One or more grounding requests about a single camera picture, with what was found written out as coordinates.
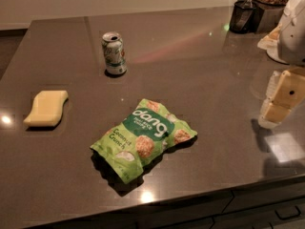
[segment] table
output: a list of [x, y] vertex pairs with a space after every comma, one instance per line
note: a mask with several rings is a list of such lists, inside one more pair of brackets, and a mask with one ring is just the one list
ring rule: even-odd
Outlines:
[[[262, 34], [228, 31], [231, 13], [223, 7], [33, 21], [0, 81], [0, 115], [12, 119], [0, 129], [1, 228], [149, 208], [151, 201], [179, 206], [184, 198], [196, 206], [217, 198], [208, 209], [220, 215], [235, 209], [232, 190], [240, 186], [303, 178], [304, 104], [275, 130], [259, 129], [269, 77], [287, 66], [257, 48]], [[104, 74], [107, 31], [124, 39], [128, 72], [121, 77]], [[67, 90], [69, 101], [55, 129], [29, 130], [23, 119], [42, 90]], [[197, 140], [164, 154], [142, 184], [109, 184], [89, 147], [142, 98], [186, 120]], [[204, 213], [188, 219], [210, 215]]]

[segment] snack package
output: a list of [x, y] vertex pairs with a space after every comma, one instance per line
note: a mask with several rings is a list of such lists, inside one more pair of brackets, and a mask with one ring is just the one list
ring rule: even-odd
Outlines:
[[127, 184], [166, 149], [196, 135], [187, 122], [162, 104], [142, 99], [132, 114], [107, 131], [91, 149], [104, 157]]

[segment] sponge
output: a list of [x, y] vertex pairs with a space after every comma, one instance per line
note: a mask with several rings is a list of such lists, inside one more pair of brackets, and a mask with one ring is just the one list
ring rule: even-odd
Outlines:
[[29, 127], [54, 127], [63, 114], [68, 99], [67, 91], [41, 91], [32, 103], [30, 114], [24, 120]]

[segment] green packaging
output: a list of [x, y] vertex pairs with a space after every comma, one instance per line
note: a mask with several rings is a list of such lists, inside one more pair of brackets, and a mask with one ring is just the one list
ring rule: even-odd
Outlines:
[[187, 122], [176, 118], [165, 106], [142, 99], [132, 114], [107, 131], [91, 148], [127, 184], [166, 149], [196, 135]]

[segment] brown table surface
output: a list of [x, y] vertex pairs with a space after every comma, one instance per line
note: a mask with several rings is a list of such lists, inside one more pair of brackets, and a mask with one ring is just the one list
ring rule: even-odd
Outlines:
[[[0, 81], [0, 115], [12, 119], [0, 126], [0, 227], [126, 208], [148, 193], [160, 201], [304, 173], [304, 104], [272, 131], [256, 121], [269, 77], [287, 66], [257, 48], [263, 35], [228, 31], [231, 14], [228, 7], [33, 21]], [[107, 31], [124, 39], [122, 77], [104, 74]], [[63, 119], [53, 130], [28, 130], [23, 119], [42, 90], [68, 91]], [[163, 103], [198, 138], [163, 155], [144, 183], [110, 185], [89, 147], [142, 98]]]

